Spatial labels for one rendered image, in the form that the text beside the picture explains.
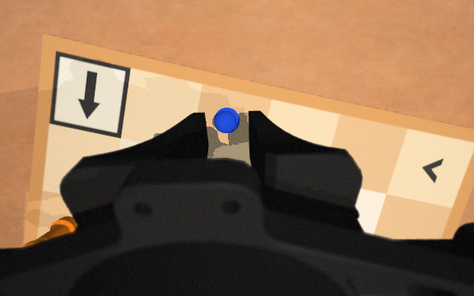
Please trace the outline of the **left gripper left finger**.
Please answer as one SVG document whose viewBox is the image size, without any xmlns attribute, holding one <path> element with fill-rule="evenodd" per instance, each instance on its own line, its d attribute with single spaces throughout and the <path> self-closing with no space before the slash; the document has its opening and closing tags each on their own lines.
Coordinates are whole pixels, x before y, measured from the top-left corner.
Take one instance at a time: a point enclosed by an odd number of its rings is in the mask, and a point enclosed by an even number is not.
<svg viewBox="0 0 474 296">
<path fill-rule="evenodd" d="M 77 223 L 74 230 L 116 218 L 113 199 L 137 164 L 207 159 L 208 146 L 205 113 L 191 113 L 150 140 L 82 157 L 59 184 L 61 197 Z"/>
</svg>

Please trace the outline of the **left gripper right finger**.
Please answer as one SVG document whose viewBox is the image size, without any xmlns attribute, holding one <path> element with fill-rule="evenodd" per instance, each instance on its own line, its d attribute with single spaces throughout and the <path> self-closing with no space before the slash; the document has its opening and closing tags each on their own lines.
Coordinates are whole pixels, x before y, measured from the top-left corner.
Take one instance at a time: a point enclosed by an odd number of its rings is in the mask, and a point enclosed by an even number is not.
<svg viewBox="0 0 474 296">
<path fill-rule="evenodd" d="M 356 208 L 363 175 L 346 149 L 298 138 L 256 110 L 249 158 L 266 208 L 364 232 Z"/>
</svg>

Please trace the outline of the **orange game pawn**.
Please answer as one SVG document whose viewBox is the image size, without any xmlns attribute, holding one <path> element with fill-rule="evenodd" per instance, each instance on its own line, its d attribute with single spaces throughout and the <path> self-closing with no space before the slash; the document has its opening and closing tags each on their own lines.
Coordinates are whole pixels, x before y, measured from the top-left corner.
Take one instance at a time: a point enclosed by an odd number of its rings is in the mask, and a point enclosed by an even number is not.
<svg viewBox="0 0 474 296">
<path fill-rule="evenodd" d="M 36 240 L 30 241 L 26 243 L 23 247 L 30 246 L 32 244 L 55 238 L 57 236 L 63 235 L 63 234 L 68 234 L 74 231 L 74 229 L 77 227 L 76 221 L 73 219 L 71 216 L 64 216 L 63 218 L 55 221 L 51 227 L 50 231 L 48 231 L 46 234 L 40 236 Z"/>
</svg>

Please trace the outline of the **tan printed game board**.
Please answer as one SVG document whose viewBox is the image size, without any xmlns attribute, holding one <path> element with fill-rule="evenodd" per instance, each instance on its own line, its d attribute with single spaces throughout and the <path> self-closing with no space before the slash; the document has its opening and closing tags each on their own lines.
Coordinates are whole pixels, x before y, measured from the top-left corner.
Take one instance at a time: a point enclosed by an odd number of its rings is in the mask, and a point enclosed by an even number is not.
<svg viewBox="0 0 474 296">
<path fill-rule="evenodd" d="M 239 126 L 214 124 L 232 108 Z M 474 129 L 246 81 L 43 34 L 24 245 L 71 216 L 59 184 L 83 157 L 150 140 L 205 113 L 207 158 L 249 158 L 249 111 L 346 149 L 363 175 L 366 233 L 453 238 L 474 186 Z"/>
</svg>

